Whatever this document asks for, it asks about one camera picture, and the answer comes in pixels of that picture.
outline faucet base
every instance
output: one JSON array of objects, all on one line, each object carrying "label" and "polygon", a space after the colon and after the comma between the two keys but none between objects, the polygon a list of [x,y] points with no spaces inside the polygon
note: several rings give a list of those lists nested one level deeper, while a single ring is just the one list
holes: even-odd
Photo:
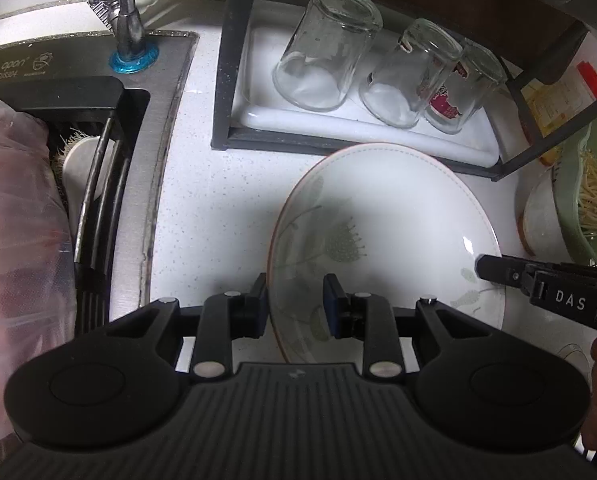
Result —
[{"label": "faucet base", "polygon": [[136,59],[123,61],[118,55],[118,51],[114,52],[110,58],[110,67],[114,72],[119,74],[132,74],[145,70],[156,61],[156,58],[158,58],[158,47],[156,44],[148,41],[146,43],[145,54]]}]

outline countertop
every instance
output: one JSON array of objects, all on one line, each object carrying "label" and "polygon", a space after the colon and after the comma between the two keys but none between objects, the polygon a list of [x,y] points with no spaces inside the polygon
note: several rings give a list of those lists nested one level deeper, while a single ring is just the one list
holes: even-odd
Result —
[{"label": "countertop", "polygon": [[[318,156],[210,148],[216,62],[223,3],[187,0],[152,26],[199,34],[179,105],[163,180],[149,295],[174,296],[196,305],[225,290],[247,290],[264,271],[275,219],[292,187]],[[0,20],[0,44],[50,34],[103,30],[84,3],[33,10]],[[495,94],[485,107],[507,155],[526,144],[512,100]],[[493,183],[459,175],[485,209],[501,252],[525,256],[516,218],[544,168],[533,162]],[[126,314],[114,308],[110,317]],[[593,335],[559,316],[530,306],[515,290],[507,291],[503,328],[529,342],[558,352],[577,343],[589,350]],[[234,362],[280,361],[271,329],[261,340],[234,342]],[[187,344],[181,365],[191,350]]]}]

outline upside-down glass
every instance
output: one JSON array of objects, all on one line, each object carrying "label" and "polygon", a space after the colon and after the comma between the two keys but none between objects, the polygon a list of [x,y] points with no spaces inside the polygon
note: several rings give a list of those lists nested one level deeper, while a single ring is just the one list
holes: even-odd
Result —
[{"label": "upside-down glass", "polygon": [[485,98],[506,79],[503,67],[484,46],[465,40],[463,57],[425,109],[425,118],[446,134],[457,134]]},{"label": "upside-down glass", "polygon": [[381,13],[370,0],[310,0],[272,72],[278,93],[307,110],[340,106],[381,27]]},{"label": "upside-down glass", "polygon": [[463,48],[429,20],[415,20],[359,88],[363,103],[384,123],[414,126]]}]

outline translucent pink plastic bag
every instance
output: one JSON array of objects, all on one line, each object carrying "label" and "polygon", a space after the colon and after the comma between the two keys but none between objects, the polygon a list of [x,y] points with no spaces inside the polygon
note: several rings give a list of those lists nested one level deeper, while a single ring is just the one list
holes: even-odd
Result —
[{"label": "translucent pink plastic bag", "polygon": [[45,124],[0,101],[0,439],[16,368],[73,337],[69,224],[50,170]]}]

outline faucet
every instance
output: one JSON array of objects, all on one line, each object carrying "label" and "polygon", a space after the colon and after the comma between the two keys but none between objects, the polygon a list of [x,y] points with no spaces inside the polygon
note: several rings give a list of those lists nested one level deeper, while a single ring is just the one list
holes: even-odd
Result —
[{"label": "faucet", "polygon": [[146,41],[145,28],[136,0],[89,0],[93,5],[102,2],[108,9],[108,20],[116,37],[116,52],[110,58],[115,72],[133,73],[155,62],[158,49]]}]

